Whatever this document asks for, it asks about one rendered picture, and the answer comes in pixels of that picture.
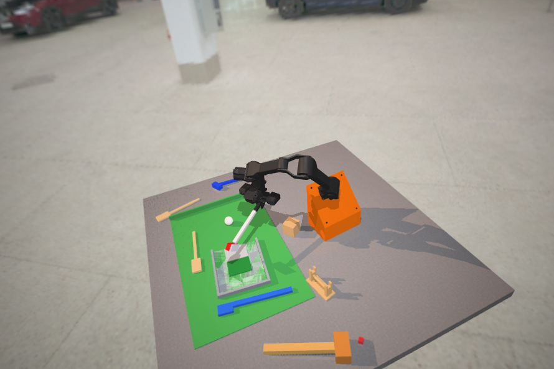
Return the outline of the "green flat mat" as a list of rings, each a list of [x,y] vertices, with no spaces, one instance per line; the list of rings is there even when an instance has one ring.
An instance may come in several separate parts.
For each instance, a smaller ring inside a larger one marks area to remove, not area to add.
[[[253,241],[257,237],[271,283],[218,299],[210,250],[213,252],[224,250],[227,243],[233,243],[255,207],[256,203],[251,204],[246,202],[244,197],[240,197],[171,220],[195,349],[315,297],[265,208],[260,207],[237,244],[247,244],[248,253],[255,254]],[[231,225],[225,224],[227,217],[232,217]],[[202,264],[202,271],[194,274],[192,273],[192,259],[195,259],[192,232],[195,232],[197,257],[201,258]],[[250,242],[252,242],[252,248],[249,252]],[[218,316],[217,305],[290,286],[293,289],[290,294],[234,307],[234,313]]]

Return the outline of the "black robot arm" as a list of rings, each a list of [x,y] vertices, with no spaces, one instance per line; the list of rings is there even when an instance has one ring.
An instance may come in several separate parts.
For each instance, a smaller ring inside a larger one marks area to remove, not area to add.
[[[297,175],[292,174],[288,170],[288,162],[299,159]],[[236,167],[233,169],[233,179],[252,182],[255,185],[260,185],[265,181],[264,175],[274,174],[277,172],[287,173],[294,179],[313,180],[320,185],[318,187],[319,194],[322,199],[339,199],[340,180],[337,177],[327,176],[317,168],[316,161],[311,156],[296,154],[291,157],[279,157],[277,160],[259,163],[251,161],[244,167]],[[262,193],[258,187],[247,190],[243,196],[246,202],[254,204],[259,202]]]

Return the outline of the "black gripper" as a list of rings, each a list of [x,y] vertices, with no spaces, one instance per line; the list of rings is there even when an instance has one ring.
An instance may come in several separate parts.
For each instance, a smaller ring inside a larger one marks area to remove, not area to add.
[[[253,188],[258,187],[262,193],[261,199],[259,200],[261,204],[261,209],[263,209],[265,202],[267,202],[267,204],[270,204],[270,205],[275,205],[280,199],[280,194],[277,194],[275,192],[272,192],[272,193],[266,192],[267,188],[265,188],[265,184],[266,184],[266,180],[260,185],[255,185],[253,183],[251,184],[245,183],[243,186],[240,187],[239,193],[241,195],[245,195],[245,193],[247,192],[248,189],[250,189],[250,187],[253,187]]]

